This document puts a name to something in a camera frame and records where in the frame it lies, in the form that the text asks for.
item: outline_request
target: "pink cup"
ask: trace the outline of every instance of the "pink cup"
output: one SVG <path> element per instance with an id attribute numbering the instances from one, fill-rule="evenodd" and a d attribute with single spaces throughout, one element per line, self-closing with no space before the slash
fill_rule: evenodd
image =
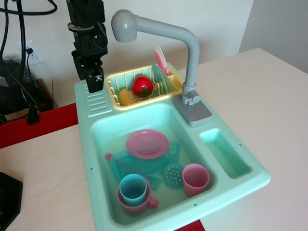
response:
<path id="1" fill-rule="evenodd" d="M 157 209 L 159 202 L 156 198 L 151 196 L 152 189 L 151 189 L 151 185 L 148 180 L 146 181 L 146 183 L 147 183 L 147 189 L 145 193 L 146 199 L 141 205 L 138 205 L 138 206 L 126 205 L 125 200 L 120 193 L 119 187 L 117 188 L 117 199 L 119 203 L 121 204 L 122 208 L 124 209 L 124 211 L 127 212 L 128 214 L 138 215 L 138 214 L 143 213 L 147 208 Z"/>
<path id="2" fill-rule="evenodd" d="M 202 193 L 209 180 L 209 173 L 202 165 L 190 164 L 183 170 L 184 192 L 188 197 Z"/>

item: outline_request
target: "faucet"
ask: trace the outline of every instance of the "faucet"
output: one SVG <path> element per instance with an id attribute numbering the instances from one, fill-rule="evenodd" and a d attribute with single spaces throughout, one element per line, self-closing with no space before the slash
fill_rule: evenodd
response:
<path id="1" fill-rule="evenodd" d="M 210 121 L 212 114 L 201 102 L 201 97 L 196 91 L 195 80 L 200 47 L 197 38 L 191 31 L 139 17 L 127 10 L 117 11 L 112 17 L 111 26 L 115 39 L 119 42 L 134 41 L 138 31 L 183 41 L 188 47 L 187 70 L 182 95 L 175 97 L 174 105 L 191 127 Z"/>

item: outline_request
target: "faucet handle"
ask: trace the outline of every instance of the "faucet handle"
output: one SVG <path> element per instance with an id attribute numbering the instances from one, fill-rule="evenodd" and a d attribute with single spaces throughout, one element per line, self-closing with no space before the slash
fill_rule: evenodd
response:
<path id="1" fill-rule="evenodd" d="M 200 95 L 195 90 L 191 90 L 187 93 L 187 99 L 184 101 L 190 106 L 194 105 L 195 103 L 198 103 L 201 100 Z"/>

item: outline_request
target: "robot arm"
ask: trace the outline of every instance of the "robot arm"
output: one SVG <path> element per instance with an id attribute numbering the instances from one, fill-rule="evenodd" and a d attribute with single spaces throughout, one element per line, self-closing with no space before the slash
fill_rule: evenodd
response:
<path id="1" fill-rule="evenodd" d="M 87 81 L 90 93 L 103 89 L 101 57 L 108 53 L 105 14 L 102 0 L 66 0 L 70 20 L 68 29 L 74 33 L 72 52 L 79 78 Z"/>

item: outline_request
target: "pink plate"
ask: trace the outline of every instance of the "pink plate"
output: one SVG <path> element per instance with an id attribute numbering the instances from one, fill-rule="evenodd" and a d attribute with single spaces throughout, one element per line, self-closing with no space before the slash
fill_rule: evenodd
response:
<path id="1" fill-rule="evenodd" d="M 140 130 L 126 142 L 127 150 L 140 159 L 154 159 L 166 153 L 169 141 L 162 133 L 154 130 Z"/>

